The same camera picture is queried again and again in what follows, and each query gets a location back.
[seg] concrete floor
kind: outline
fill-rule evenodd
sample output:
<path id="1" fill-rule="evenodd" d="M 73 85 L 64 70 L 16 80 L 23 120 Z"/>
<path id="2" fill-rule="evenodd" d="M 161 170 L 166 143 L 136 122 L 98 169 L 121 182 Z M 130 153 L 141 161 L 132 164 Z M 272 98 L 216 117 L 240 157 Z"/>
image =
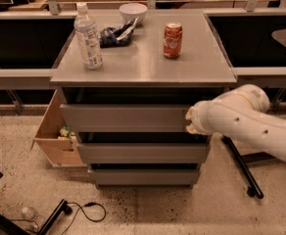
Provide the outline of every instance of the concrete floor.
<path id="1" fill-rule="evenodd" d="M 270 234 L 286 235 L 286 164 L 251 167 L 264 198 L 250 198 L 248 184 L 230 153 L 214 135 L 212 149 L 193 187 L 102 188 L 88 182 L 85 167 L 52 167 L 32 139 L 42 116 L 0 117 L 0 213 L 20 219 L 25 206 L 48 217 L 62 199 L 84 205 L 98 202 L 107 210 L 102 222 L 80 211 L 66 234 Z M 241 154 L 254 152 L 238 144 Z M 91 218 L 101 209 L 87 208 Z M 62 234 L 74 213 L 60 216 L 49 234 Z M 23 229 L 28 223 L 16 222 Z"/>

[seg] white object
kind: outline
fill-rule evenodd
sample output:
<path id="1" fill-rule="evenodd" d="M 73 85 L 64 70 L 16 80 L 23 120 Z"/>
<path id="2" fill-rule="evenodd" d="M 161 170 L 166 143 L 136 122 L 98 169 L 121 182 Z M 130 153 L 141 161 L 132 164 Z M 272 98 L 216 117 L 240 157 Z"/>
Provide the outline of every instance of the white object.
<path id="1" fill-rule="evenodd" d="M 45 223 L 45 218 L 35 208 L 23 208 L 22 216 L 26 221 L 32 222 L 34 229 L 39 229 Z"/>
<path id="2" fill-rule="evenodd" d="M 142 24 L 147 13 L 147 7 L 144 4 L 128 3 L 121 5 L 119 11 L 125 23 L 138 18 L 137 24 Z"/>
<path id="3" fill-rule="evenodd" d="M 86 68 L 95 70 L 103 63 L 97 25 L 88 14 L 86 3 L 77 3 L 76 8 L 78 15 L 74 21 L 74 28 L 81 58 Z"/>
<path id="4" fill-rule="evenodd" d="M 244 85 L 212 101 L 200 101 L 186 115 L 190 133 L 219 132 L 286 162 L 286 119 L 265 114 L 266 94 L 255 85 Z"/>

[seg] soda can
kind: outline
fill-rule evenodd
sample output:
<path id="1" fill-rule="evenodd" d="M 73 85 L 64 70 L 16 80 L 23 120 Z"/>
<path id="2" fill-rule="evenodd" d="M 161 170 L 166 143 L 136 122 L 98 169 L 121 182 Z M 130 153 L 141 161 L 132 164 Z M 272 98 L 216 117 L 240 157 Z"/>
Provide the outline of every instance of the soda can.
<path id="1" fill-rule="evenodd" d="M 164 56 L 169 59 L 179 57 L 182 44 L 181 23 L 167 23 L 164 34 Z"/>

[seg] plastic bottle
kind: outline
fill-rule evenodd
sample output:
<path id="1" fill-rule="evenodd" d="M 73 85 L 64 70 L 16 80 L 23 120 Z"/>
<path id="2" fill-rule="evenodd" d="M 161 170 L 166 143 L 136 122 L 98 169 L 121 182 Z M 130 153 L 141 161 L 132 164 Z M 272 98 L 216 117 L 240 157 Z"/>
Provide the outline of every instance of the plastic bottle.
<path id="1" fill-rule="evenodd" d="M 74 28 L 81 58 L 86 68 L 94 70 L 103 63 L 97 25 L 87 12 L 86 3 L 77 3 L 76 8 L 78 15 L 74 21 Z"/>
<path id="2" fill-rule="evenodd" d="M 45 218 L 35 208 L 23 208 L 22 215 L 26 221 L 32 222 L 35 229 L 41 228 L 45 223 Z"/>

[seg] open cardboard box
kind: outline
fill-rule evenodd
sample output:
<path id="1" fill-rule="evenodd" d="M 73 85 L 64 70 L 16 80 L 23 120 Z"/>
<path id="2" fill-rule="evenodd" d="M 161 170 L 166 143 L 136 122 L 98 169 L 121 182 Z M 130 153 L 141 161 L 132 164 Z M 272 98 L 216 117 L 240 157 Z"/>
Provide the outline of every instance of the open cardboard box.
<path id="1" fill-rule="evenodd" d="M 65 125 L 60 106 L 61 100 L 56 91 L 34 141 L 45 153 L 52 166 L 86 166 L 76 149 L 76 138 L 59 139 L 59 131 Z"/>

